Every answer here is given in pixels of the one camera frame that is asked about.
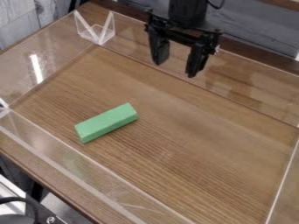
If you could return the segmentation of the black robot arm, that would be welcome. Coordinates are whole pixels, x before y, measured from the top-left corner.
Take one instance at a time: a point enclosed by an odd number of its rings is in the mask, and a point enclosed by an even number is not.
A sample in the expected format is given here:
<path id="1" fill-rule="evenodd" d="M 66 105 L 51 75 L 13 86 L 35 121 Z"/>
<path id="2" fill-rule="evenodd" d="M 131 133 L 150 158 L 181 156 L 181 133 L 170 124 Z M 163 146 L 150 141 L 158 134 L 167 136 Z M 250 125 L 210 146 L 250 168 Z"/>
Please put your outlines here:
<path id="1" fill-rule="evenodd" d="M 167 17 L 149 11 L 145 31 L 149 33 L 151 57 L 161 66 L 170 58 L 171 42 L 191 48 L 186 73 L 194 78 L 218 51 L 222 29 L 206 20 L 209 6 L 219 10 L 226 3 L 215 5 L 211 0 L 170 0 Z"/>

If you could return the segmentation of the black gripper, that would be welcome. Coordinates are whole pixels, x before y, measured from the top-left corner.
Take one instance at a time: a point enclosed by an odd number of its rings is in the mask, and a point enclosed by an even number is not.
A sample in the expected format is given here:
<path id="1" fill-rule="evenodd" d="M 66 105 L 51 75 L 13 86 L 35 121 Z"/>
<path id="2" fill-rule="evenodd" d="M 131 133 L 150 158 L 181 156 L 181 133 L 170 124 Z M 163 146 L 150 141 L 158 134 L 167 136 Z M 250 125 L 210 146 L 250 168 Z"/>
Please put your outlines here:
<path id="1" fill-rule="evenodd" d="M 209 22 L 206 12 L 174 13 L 170 17 L 154 12 L 147 12 L 147 15 L 145 30 L 149 33 L 154 63 L 161 66 L 169 60 L 170 41 L 191 46 L 186 73 L 194 78 L 206 66 L 209 54 L 218 51 L 222 29 Z"/>

